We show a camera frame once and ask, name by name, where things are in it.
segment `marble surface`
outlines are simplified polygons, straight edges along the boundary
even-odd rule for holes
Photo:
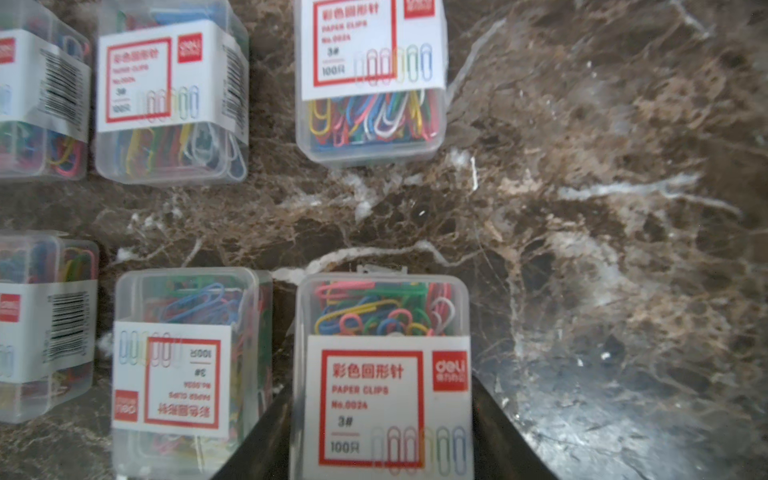
[[[94,31],[95,3],[45,2]],[[565,479],[768,478],[768,7],[446,0],[449,132],[433,161],[329,171],[294,143],[288,0],[235,0],[253,48],[236,187],[0,190],[0,227],[101,249],[99,336],[127,270],[272,270],[276,382],[295,282],[358,263],[472,295],[477,377]],[[0,478],[110,478],[94,388],[0,426]]]

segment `barcode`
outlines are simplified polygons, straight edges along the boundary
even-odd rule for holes
[[[88,294],[61,293],[48,298],[52,306],[51,331],[43,358],[46,362],[84,355],[88,334]]]
[[[238,128],[245,128],[247,96],[245,85],[245,65],[232,48],[224,45],[227,53],[227,77],[224,79],[223,113],[237,122]]]
[[[79,130],[83,115],[83,74],[70,61],[50,51],[45,57],[45,80],[42,82],[41,109],[74,124]]]

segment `red logo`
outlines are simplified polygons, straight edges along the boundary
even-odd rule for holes
[[[203,59],[203,34],[179,35],[179,63],[201,61]]]
[[[432,352],[432,390],[435,392],[469,391],[467,352]]]
[[[0,295],[0,322],[17,323],[18,313],[21,309],[21,295],[11,295],[10,293]]]
[[[0,39],[0,65],[4,63],[13,63],[16,58],[16,39]]]
[[[114,419],[123,422],[138,422],[139,392],[130,390],[114,391]]]
[[[405,18],[435,16],[435,0],[406,0]]]

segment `label sticker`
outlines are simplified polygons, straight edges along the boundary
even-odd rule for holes
[[[0,122],[23,121],[85,142],[90,104],[91,68],[80,58],[26,30],[0,32]]]
[[[0,382],[93,362],[97,280],[0,283]]]
[[[302,475],[473,478],[469,337],[310,336]]]
[[[229,438],[232,329],[116,322],[116,429]]]
[[[301,9],[303,101],[445,88],[441,1],[302,0]]]
[[[211,20],[99,38],[97,130],[198,122],[248,143],[248,61]]]

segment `clear plastic container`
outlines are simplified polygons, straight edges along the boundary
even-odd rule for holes
[[[112,429],[112,459],[119,475],[156,480],[210,478],[237,450],[272,401],[272,280],[269,273],[240,267],[126,273],[115,287],[115,320],[115,372],[118,363],[125,363],[123,356],[130,351],[123,345],[120,322],[150,324],[147,326],[152,332],[150,336],[156,330],[161,336],[159,330],[163,323],[231,328],[231,334],[227,333],[231,335],[233,353],[228,379],[228,439],[119,429],[114,425]],[[120,384],[116,373],[113,398]]]
[[[432,41],[443,44],[445,71],[435,71],[434,75],[445,77],[448,67],[448,34],[442,3],[437,1],[441,5],[437,15],[442,23],[442,36]],[[391,90],[386,93],[303,101],[302,75],[311,75],[312,72],[302,71],[302,35],[311,35],[311,31],[302,30],[301,15],[300,2],[294,2],[296,143],[304,154],[310,160],[327,167],[355,167],[433,158],[445,140],[448,125],[445,90],[407,90],[403,77],[407,61],[411,65],[426,62],[432,57],[432,49],[426,49],[425,45],[421,48],[415,45],[397,48],[396,55],[388,54],[390,62],[386,62],[382,54],[382,65],[387,64],[389,71],[400,72],[397,79],[387,81]],[[349,91],[355,91],[357,84],[366,81],[365,78],[359,78],[349,86]]]
[[[91,66],[91,43],[46,7],[34,0],[0,0],[0,12],[0,31],[24,29]],[[4,83],[0,79],[3,104],[14,94]],[[90,101],[89,92],[85,97]],[[80,180],[87,166],[86,143],[22,121],[0,122],[0,180]]]
[[[101,37],[199,20],[216,23],[234,37],[249,58],[248,32],[226,0],[102,0],[98,34]],[[172,109],[195,102],[194,87],[182,92],[184,89],[172,90]],[[97,108],[105,108],[101,95],[97,103]],[[248,105],[244,107],[247,116]],[[157,123],[135,130],[97,132],[98,173],[123,184],[157,186],[245,180],[249,150],[234,133],[209,122],[153,125]]]
[[[317,443],[317,438],[310,438],[305,433],[307,347],[313,336],[334,336],[336,342],[333,346],[339,349],[352,336],[469,337],[469,294],[461,280],[443,275],[321,273],[304,279],[296,292],[291,480],[316,480],[303,471],[302,463],[307,449],[305,442]],[[354,414],[353,410],[346,411],[347,415]],[[384,423],[389,412],[377,415]],[[397,416],[398,413],[392,412],[391,415]],[[367,473],[371,470],[364,466],[348,468],[349,473],[339,474],[337,478],[354,478],[355,475],[359,475],[357,478],[371,478]],[[390,475],[387,469],[382,471]],[[412,478],[415,474],[414,470],[408,470],[408,475],[405,470],[398,472],[400,478]]]
[[[69,240],[42,232],[0,235],[0,283],[97,279],[98,248],[93,242]],[[0,366],[7,368],[13,362],[13,353],[9,349],[0,352]],[[34,382],[0,381],[0,422],[20,423],[40,416],[87,392],[92,381],[93,362],[57,370]]]

